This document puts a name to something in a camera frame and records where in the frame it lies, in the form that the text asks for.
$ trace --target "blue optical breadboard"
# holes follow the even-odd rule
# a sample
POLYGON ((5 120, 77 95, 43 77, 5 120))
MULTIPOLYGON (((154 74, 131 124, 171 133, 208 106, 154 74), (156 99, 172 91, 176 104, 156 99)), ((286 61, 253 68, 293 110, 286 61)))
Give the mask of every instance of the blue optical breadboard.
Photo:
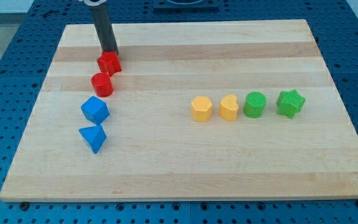
MULTIPOLYGON (((347 2, 221 0, 218 10, 167 9, 158 12, 153 9, 153 1, 110 0, 108 4, 113 23, 306 19, 358 133, 358 20, 347 2)), ((83 2, 35 0, 2 57, 0 190, 65 26, 90 23, 90 12, 83 2)), ((358 223, 358 200, 0 201, 0 223, 358 223)))

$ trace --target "wood grain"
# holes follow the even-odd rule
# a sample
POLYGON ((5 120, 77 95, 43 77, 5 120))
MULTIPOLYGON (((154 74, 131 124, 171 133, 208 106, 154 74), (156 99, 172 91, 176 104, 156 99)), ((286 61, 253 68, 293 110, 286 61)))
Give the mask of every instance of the wood grain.
POLYGON ((92 25, 67 26, 0 198, 7 202, 358 198, 358 136, 304 20, 116 24, 123 71, 103 100, 98 155, 78 129, 100 53, 92 25), (280 91, 306 98, 294 120, 280 91), (242 114, 260 91, 264 114, 242 114), (219 101, 238 97, 236 121, 219 101), (194 122, 190 102, 213 113, 194 122))

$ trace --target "green star-shaped block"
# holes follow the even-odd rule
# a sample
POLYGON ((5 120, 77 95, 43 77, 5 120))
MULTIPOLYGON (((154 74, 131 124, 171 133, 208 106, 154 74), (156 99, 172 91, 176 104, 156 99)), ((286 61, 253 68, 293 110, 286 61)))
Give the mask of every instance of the green star-shaped block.
POLYGON ((298 94, 297 90, 281 91, 277 100, 277 114, 285 115, 291 119, 302 110, 306 99, 298 94))

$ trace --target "green cylinder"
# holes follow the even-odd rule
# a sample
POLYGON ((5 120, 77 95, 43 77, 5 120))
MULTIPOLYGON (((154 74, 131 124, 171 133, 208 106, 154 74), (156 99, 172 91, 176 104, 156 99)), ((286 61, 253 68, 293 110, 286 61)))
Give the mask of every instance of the green cylinder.
POLYGON ((244 104, 244 114, 249 118, 259 118, 264 113, 265 105, 265 95, 259 92, 249 93, 244 104))

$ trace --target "yellow block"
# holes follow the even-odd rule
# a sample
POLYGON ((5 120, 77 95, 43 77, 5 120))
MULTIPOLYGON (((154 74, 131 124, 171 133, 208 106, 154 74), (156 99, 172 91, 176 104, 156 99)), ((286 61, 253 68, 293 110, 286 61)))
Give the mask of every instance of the yellow block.
POLYGON ((212 114, 212 102, 206 96, 197 96, 191 102, 191 115, 195 121, 206 122, 212 114))
POLYGON ((219 108, 219 115, 227 121, 235 121, 239 105, 237 104, 236 95, 227 95, 221 100, 221 107, 219 108))

